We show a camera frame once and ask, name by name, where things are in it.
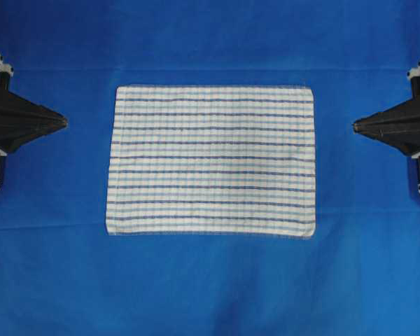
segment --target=blue cloth surface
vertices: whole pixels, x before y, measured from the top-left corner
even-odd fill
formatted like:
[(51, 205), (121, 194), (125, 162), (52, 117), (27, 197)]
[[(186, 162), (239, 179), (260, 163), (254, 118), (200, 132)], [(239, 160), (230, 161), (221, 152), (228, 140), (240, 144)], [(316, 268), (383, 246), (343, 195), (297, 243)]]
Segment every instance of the blue cloth surface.
[[(7, 161), (0, 335), (420, 335), (414, 163), (351, 124), (410, 98), (420, 1), (0, 0), (11, 90), (67, 130)], [(307, 85), (313, 239), (106, 234), (116, 88)]]

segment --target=blue fabric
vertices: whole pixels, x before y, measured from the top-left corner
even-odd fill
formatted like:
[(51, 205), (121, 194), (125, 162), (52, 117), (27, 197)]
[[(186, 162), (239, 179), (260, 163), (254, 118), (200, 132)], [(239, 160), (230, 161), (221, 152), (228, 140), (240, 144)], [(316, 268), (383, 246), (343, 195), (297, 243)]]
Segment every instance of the blue fabric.
[[(69, 119), (7, 162), (0, 335), (420, 335), (413, 162), (351, 129), (410, 97), (420, 1), (0, 0), (0, 52)], [(314, 238), (107, 236), (133, 83), (311, 87)]]

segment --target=light blue stripe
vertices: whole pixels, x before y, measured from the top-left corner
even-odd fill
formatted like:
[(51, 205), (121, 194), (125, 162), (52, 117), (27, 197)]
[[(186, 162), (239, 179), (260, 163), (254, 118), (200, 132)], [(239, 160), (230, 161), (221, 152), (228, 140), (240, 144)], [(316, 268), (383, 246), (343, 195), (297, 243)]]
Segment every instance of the light blue stripe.
[(271, 207), (286, 207), (286, 208), (301, 208), (313, 209), (315, 204), (293, 204), (293, 203), (278, 203), (278, 202), (258, 202), (258, 201), (185, 201), (185, 200), (165, 200), (165, 199), (150, 199), (150, 200), (135, 200), (135, 201), (108, 201), (107, 204), (233, 204), (233, 205), (266, 205)]
[(284, 142), (260, 142), (260, 141), (112, 141), (113, 145), (252, 145), (252, 146), (290, 146), (290, 147), (310, 147), (312, 143), (284, 143)]
[(187, 193), (180, 193), (180, 192), (131, 192), (131, 193), (124, 193), (122, 190), (120, 192), (108, 192), (109, 196), (115, 196), (115, 197), (205, 197), (207, 199), (211, 199), (212, 197), (222, 197), (222, 198), (257, 198), (257, 199), (265, 199), (265, 200), (271, 200), (271, 199), (283, 199), (283, 200), (314, 200), (314, 196), (289, 196), (289, 195), (253, 195), (253, 194), (187, 194)]
[[(146, 109), (152, 109), (154, 106), (150, 105), (132, 105), (132, 104), (122, 104), (122, 105), (116, 105), (116, 108), (122, 108), (125, 110), (132, 110), (132, 109), (142, 109), (142, 110), (146, 110)], [(198, 105), (194, 105), (194, 106), (181, 106), (181, 105), (168, 105), (168, 106), (155, 106), (155, 109), (187, 109), (187, 110), (197, 110), (197, 111), (202, 111), (204, 109), (203, 106), (198, 106)], [(257, 110), (257, 111), (261, 111), (261, 110), (274, 110), (274, 111), (313, 111), (312, 107), (303, 107), (303, 106), (224, 106), (224, 105), (211, 105), (208, 106), (207, 109), (225, 109), (225, 110)]]
[(184, 156), (184, 155), (137, 155), (137, 156), (111, 156), (111, 159), (187, 159), (187, 160), (272, 160), (272, 161), (296, 161), (315, 163), (314, 159), (302, 159), (300, 157), (268, 157), (268, 156)]
[(263, 178), (124, 178), (124, 177), (109, 177), (109, 181), (194, 181), (194, 182), (250, 182), (250, 183), (276, 183), (276, 184), (302, 184), (313, 186), (313, 182), (308, 181), (292, 181), (292, 180), (274, 180), (274, 179), (263, 179)]
[(226, 189), (226, 190), (271, 190), (294, 193), (314, 193), (314, 189), (258, 187), (256, 185), (108, 185), (108, 189)]
[(128, 217), (109, 217), (113, 221), (144, 221), (146, 219), (208, 219), (210, 221), (265, 221), (278, 223), (295, 223), (295, 224), (314, 224), (315, 220), (299, 220), (299, 219), (284, 219), (284, 218), (270, 218), (270, 217), (236, 217), (236, 216), (182, 216), (182, 215), (148, 215), (148, 216), (128, 216)]
[(171, 92), (171, 91), (162, 91), (159, 92), (158, 90), (155, 91), (131, 91), (126, 90), (125, 92), (121, 92), (120, 95), (159, 95), (159, 96), (209, 96), (209, 95), (249, 95), (249, 96), (290, 96), (290, 97), (313, 97), (310, 93), (289, 93), (289, 92), (254, 92), (254, 91), (232, 91), (232, 92), (224, 92), (224, 91), (205, 91), (205, 92), (190, 92), (190, 91), (183, 91), (183, 92)]
[(305, 154), (310, 155), (314, 153), (313, 148), (302, 148), (300, 150), (298, 149), (281, 149), (281, 150), (273, 150), (273, 149), (248, 149), (244, 147), (240, 148), (200, 148), (200, 147), (194, 147), (194, 148), (168, 148), (166, 146), (156, 146), (156, 147), (150, 147), (150, 148), (137, 148), (137, 146), (134, 146), (133, 148), (114, 148), (112, 149), (113, 153), (138, 153), (138, 152), (170, 152), (170, 153), (220, 153), (220, 152), (228, 152), (228, 153), (267, 153), (267, 154)]
[(286, 135), (261, 135), (261, 134), (150, 134), (150, 133), (136, 133), (136, 134), (113, 134), (113, 137), (164, 137), (164, 138), (177, 138), (177, 137), (199, 137), (199, 138), (230, 138), (230, 139), (246, 139), (246, 138), (264, 138), (264, 139), (281, 139), (281, 140), (303, 140), (303, 141), (314, 141), (314, 136), (286, 136)]
[(274, 104), (313, 104), (312, 100), (290, 100), (290, 99), (254, 99), (254, 98), (171, 98), (171, 99), (157, 99), (157, 98), (117, 98), (117, 102), (147, 102), (147, 103), (173, 103), (173, 102), (202, 102), (202, 103), (238, 103), (238, 102), (253, 102), (253, 103), (274, 103)]
[[(153, 163), (140, 163), (140, 162), (133, 162), (133, 163), (112, 163), (111, 168), (116, 167), (152, 167)], [(314, 170), (314, 165), (305, 167), (305, 166), (280, 166), (275, 164), (253, 164), (253, 163), (155, 163), (156, 167), (254, 167), (254, 168), (279, 168), (279, 169), (302, 169), (302, 170)]]
[(314, 216), (315, 212), (248, 210), (248, 209), (222, 209), (222, 208), (138, 208), (138, 209), (107, 209), (107, 214), (126, 214), (129, 212), (156, 212), (156, 211), (208, 211), (208, 212), (233, 212), (239, 214), (274, 214), (291, 216)]
[(287, 230), (287, 231), (294, 231), (294, 232), (309, 232), (312, 230), (312, 225), (310, 228), (300, 228), (300, 227), (288, 227), (283, 225), (245, 225), (245, 224), (138, 224), (138, 225), (114, 225), (114, 224), (107, 224), (108, 228), (115, 228), (115, 229), (136, 229), (136, 228), (178, 228), (178, 227), (188, 227), (191, 229), (193, 228), (205, 228), (205, 227), (214, 227), (214, 228), (245, 228), (245, 229), (272, 229), (272, 230)]
[(258, 112), (115, 112), (116, 116), (164, 116), (164, 117), (273, 117), (273, 118), (308, 118), (313, 119), (312, 114), (283, 114), (283, 113), (258, 113)]
[(109, 170), (109, 173), (119, 174), (229, 174), (229, 175), (270, 175), (270, 176), (296, 176), (316, 177), (315, 174), (283, 173), (278, 171), (223, 171), (223, 170)]
[(129, 121), (128, 119), (116, 120), (116, 123), (121, 124), (207, 124), (207, 123), (218, 123), (218, 124), (269, 124), (269, 125), (292, 125), (292, 126), (301, 126), (301, 125), (313, 125), (313, 122), (297, 122), (297, 121), (260, 121), (260, 120), (134, 120)]
[(115, 130), (123, 131), (141, 131), (141, 130), (165, 130), (165, 131), (204, 131), (204, 130), (220, 130), (220, 131), (261, 131), (261, 132), (295, 132), (295, 133), (313, 133), (314, 129), (294, 129), (294, 128), (273, 128), (273, 127), (218, 127), (218, 126), (205, 126), (205, 127), (121, 127), (115, 126)]

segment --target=dish towel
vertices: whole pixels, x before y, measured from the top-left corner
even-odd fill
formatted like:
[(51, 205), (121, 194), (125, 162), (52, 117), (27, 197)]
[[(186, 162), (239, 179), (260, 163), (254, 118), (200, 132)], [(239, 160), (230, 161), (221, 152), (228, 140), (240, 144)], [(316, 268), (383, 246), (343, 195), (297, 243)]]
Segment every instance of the dish towel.
[(119, 87), (108, 233), (312, 236), (313, 106), (305, 87)]

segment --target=towel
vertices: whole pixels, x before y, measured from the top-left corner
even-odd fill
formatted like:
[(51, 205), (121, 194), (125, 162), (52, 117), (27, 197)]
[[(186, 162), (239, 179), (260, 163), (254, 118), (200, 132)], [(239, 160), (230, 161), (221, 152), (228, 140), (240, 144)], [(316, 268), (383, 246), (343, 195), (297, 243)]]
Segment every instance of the towel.
[(314, 138), (306, 87), (119, 87), (108, 233), (310, 237)]

